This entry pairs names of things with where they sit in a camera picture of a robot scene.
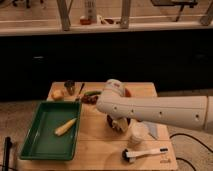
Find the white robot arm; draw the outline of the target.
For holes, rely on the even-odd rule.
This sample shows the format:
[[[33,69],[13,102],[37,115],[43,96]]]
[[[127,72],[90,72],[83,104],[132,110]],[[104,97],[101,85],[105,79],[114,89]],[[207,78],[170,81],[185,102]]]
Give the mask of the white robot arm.
[[[131,118],[213,134],[213,96],[126,97],[125,84],[109,79],[96,108],[114,120]]]

